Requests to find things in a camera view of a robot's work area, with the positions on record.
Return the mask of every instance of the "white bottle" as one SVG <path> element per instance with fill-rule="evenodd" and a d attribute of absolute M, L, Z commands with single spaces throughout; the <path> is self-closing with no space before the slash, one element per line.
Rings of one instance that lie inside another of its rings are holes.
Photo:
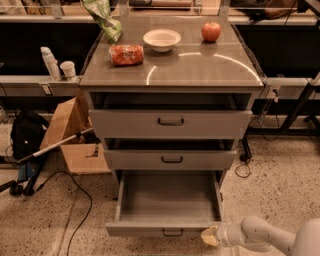
<path fill-rule="evenodd" d="M 48 47 L 40 47 L 42 58 L 47 66 L 49 74 L 53 80 L 61 80 L 60 69 L 58 66 L 58 61 L 54 58 L 51 50 Z"/>

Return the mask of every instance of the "red apple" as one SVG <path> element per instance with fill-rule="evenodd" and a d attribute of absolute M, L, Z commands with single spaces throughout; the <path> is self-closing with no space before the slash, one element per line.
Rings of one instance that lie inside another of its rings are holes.
<path fill-rule="evenodd" d="M 203 25 L 201 33 L 204 40 L 215 42 L 220 36 L 221 27 L 217 22 L 207 22 Z"/>

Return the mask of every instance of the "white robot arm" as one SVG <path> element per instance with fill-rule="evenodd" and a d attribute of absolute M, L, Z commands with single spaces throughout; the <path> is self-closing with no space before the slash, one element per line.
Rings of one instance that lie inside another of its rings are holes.
<path fill-rule="evenodd" d="M 274 246 L 287 256 L 320 255 L 320 219 L 306 222 L 297 235 L 270 225 L 264 219 L 249 216 L 240 224 L 221 223 L 202 232 L 203 241 L 212 246 L 242 246 L 266 252 Z"/>

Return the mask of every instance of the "white bowl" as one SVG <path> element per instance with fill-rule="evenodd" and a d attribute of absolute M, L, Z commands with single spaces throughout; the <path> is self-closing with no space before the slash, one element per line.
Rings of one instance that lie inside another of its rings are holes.
<path fill-rule="evenodd" d="M 152 30 L 143 36 L 143 41 L 157 52 L 170 51 L 180 40 L 179 33 L 168 29 Z"/>

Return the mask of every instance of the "open cardboard box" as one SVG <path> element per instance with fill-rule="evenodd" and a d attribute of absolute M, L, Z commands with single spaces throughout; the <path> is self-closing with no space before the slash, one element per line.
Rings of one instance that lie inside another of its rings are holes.
<path fill-rule="evenodd" d="M 90 126 L 88 106 L 79 90 L 75 98 L 58 104 L 40 149 L 59 143 Z M 81 144 L 81 140 L 81 137 L 75 138 L 60 146 L 69 171 L 76 174 L 110 172 L 101 143 L 98 144 L 98 156 L 92 156 L 96 144 Z"/>

